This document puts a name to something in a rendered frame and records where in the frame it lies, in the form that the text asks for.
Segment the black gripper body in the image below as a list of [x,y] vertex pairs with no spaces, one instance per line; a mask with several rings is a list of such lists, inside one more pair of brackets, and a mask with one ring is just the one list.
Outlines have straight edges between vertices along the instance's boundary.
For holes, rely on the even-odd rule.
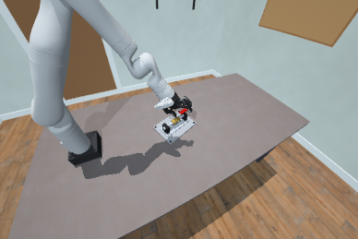
[[172,97],[173,100],[173,109],[178,109],[180,107],[176,107],[175,104],[180,104],[182,105],[182,101],[180,101],[180,98],[178,97],[178,95],[176,94],[176,92],[174,92],[174,95]]

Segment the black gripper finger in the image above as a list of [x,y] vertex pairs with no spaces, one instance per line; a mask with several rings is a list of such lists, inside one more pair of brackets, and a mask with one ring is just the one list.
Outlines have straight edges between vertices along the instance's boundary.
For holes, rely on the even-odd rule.
[[180,99],[180,101],[182,101],[183,105],[175,104],[175,106],[180,108],[186,108],[188,112],[192,113],[192,102],[186,96]]
[[163,111],[166,113],[166,114],[171,114],[173,117],[176,117],[177,114],[173,111],[173,106],[171,106],[170,110],[168,108],[164,108]]

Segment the ball valve with red lever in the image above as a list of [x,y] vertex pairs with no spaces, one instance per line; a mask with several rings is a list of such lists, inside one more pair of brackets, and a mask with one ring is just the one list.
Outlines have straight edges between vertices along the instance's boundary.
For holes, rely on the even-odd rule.
[[167,125],[164,123],[162,124],[162,128],[160,128],[160,131],[166,136],[169,137],[171,134],[173,134],[175,131],[177,131],[180,127],[185,125],[190,120],[187,119],[187,109],[184,108],[182,111],[177,114],[177,116],[171,120],[170,123]]

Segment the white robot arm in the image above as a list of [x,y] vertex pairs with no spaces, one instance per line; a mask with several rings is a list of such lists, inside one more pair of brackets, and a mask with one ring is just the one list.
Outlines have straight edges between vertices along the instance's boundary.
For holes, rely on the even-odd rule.
[[156,110],[173,106],[174,90],[162,77],[151,54],[143,53],[131,61],[137,51],[136,43],[100,0],[41,0],[29,44],[34,89],[31,117],[36,124],[49,126],[68,151],[81,154],[90,148],[90,140],[63,101],[74,10],[116,51],[134,78],[142,79],[153,71],[148,86],[160,99],[154,106]]

